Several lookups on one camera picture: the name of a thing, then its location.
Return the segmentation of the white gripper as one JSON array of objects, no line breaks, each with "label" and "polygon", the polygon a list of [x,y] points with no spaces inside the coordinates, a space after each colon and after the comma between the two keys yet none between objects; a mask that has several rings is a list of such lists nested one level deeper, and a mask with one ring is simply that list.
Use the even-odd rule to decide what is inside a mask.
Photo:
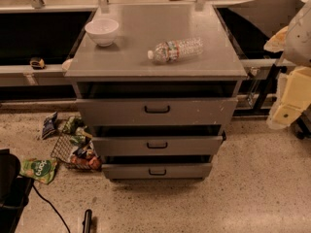
[{"label": "white gripper", "polygon": [[[270,52],[283,51],[288,26],[280,29],[263,46]],[[277,84],[277,100],[266,121],[271,129],[283,129],[296,121],[311,104],[311,68],[298,66],[288,75],[281,74]]]}]

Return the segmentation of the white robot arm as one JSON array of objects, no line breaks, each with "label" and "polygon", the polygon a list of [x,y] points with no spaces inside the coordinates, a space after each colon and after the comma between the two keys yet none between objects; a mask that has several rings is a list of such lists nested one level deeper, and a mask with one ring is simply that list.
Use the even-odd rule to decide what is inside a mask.
[{"label": "white robot arm", "polygon": [[308,0],[290,24],[272,36],[263,48],[282,52],[278,64],[288,60],[295,65],[288,75],[278,78],[277,100],[266,121],[271,129],[283,129],[311,104],[311,1]]}]

